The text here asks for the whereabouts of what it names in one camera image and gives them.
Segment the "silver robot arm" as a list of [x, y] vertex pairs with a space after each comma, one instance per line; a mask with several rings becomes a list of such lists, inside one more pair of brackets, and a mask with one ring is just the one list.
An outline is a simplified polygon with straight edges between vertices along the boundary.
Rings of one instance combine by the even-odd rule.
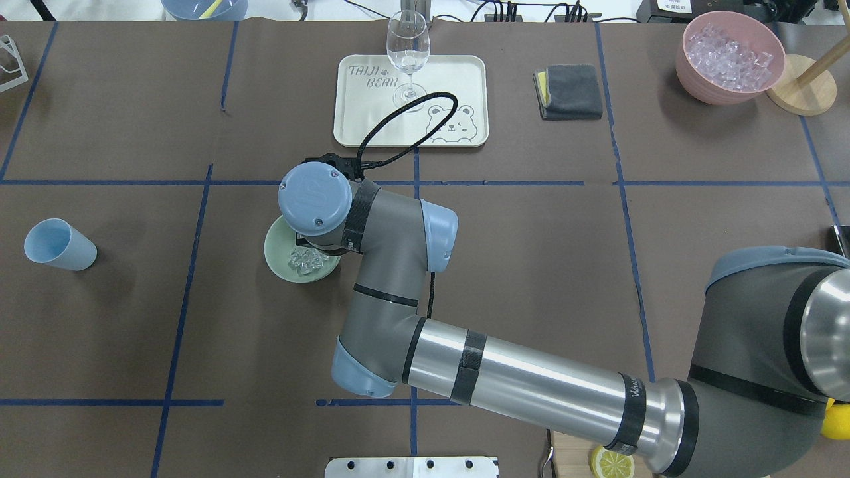
[[817, 441], [848, 400], [848, 259], [782, 246], [732, 251], [705, 288], [686, 380], [643, 383], [416, 314], [446, 269], [458, 216], [306, 161], [278, 188], [282, 217], [324, 252], [362, 255], [331, 375], [362, 396], [407, 384], [637, 455], [668, 477], [762, 477]]

